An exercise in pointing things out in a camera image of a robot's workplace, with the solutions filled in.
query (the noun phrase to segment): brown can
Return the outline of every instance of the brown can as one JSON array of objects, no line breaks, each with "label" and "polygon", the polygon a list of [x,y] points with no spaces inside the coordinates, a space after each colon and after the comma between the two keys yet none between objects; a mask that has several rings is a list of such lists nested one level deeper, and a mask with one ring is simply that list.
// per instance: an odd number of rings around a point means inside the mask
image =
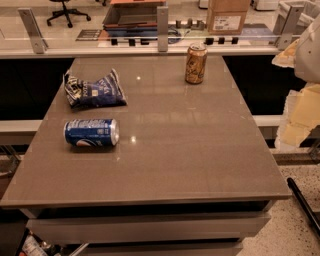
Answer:
[{"label": "brown can", "polygon": [[193,43],[189,46],[185,79],[191,84],[203,81],[207,60],[207,49],[203,43]]}]

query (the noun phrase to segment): orange box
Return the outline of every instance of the orange box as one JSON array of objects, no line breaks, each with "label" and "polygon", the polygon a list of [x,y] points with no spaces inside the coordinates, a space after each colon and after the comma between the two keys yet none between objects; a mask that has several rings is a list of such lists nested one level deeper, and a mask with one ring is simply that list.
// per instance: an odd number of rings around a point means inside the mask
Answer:
[{"label": "orange box", "polygon": [[241,34],[250,0],[210,0],[207,29],[213,35]]}]

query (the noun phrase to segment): box label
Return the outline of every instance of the box label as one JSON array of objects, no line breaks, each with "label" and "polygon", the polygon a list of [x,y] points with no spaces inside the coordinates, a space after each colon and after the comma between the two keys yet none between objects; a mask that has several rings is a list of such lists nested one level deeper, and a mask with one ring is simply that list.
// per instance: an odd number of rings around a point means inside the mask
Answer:
[{"label": "box label", "polygon": [[241,16],[215,16],[213,30],[238,30]]}]

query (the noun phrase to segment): upright can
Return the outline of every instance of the upright can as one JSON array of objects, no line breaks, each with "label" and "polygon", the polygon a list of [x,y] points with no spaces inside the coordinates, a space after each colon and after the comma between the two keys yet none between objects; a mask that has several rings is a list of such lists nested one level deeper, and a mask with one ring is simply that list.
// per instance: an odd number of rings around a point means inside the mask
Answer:
[{"label": "upright can", "polygon": [[191,84],[203,81],[207,61],[207,48],[203,43],[193,43],[188,48],[185,80]]},{"label": "upright can", "polygon": [[74,146],[114,146],[119,125],[115,119],[76,119],[65,124],[64,137]]}]

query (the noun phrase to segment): trash bin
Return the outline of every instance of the trash bin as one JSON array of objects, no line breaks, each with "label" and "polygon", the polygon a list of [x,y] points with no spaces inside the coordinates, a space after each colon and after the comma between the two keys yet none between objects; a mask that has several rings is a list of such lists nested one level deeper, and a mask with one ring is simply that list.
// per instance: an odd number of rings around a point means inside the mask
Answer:
[{"label": "trash bin", "polygon": [[275,34],[280,34],[280,29],[283,27],[284,22],[292,5],[303,5],[304,9],[299,18],[295,35],[301,35],[303,31],[314,21],[320,14],[320,5],[311,1],[280,1],[277,9],[278,18],[274,28]]}]

